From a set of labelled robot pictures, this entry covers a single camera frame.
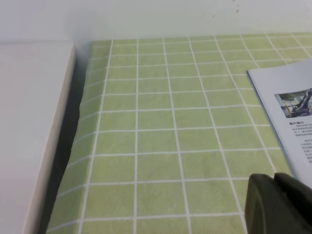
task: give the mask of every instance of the black object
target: black object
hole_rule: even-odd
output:
[[[248,234],[312,234],[312,190],[285,173],[249,177]]]
[[[62,126],[59,133],[58,144],[51,169],[47,190],[42,204],[42,212],[38,220],[38,227],[35,234],[45,234],[54,202],[58,193],[59,185],[66,169],[74,137],[77,131],[79,120],[79,106],[82,98],[85,82],[85,69],[81,70],[81,65],[76,64],[73,70],[73,78],[68,94]]]

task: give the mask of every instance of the paper page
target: paper page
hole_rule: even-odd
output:
[[[312,188],[312,59],[248,73],[295,176]]]

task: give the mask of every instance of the green tablecloth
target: green tablecloth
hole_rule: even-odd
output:
[[[248,176],[289,169],[245,71],[311,54],[312,33],[94,41],[48,233],[246,233]]]

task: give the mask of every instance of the white shelf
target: white shelf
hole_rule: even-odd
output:
[[[0,233],[33,232],[74,63],[70,41],[0,45]]]

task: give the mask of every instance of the white wall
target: white wall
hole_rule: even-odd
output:
[[[0,40],[312,31],[311,0],[3,0]]]

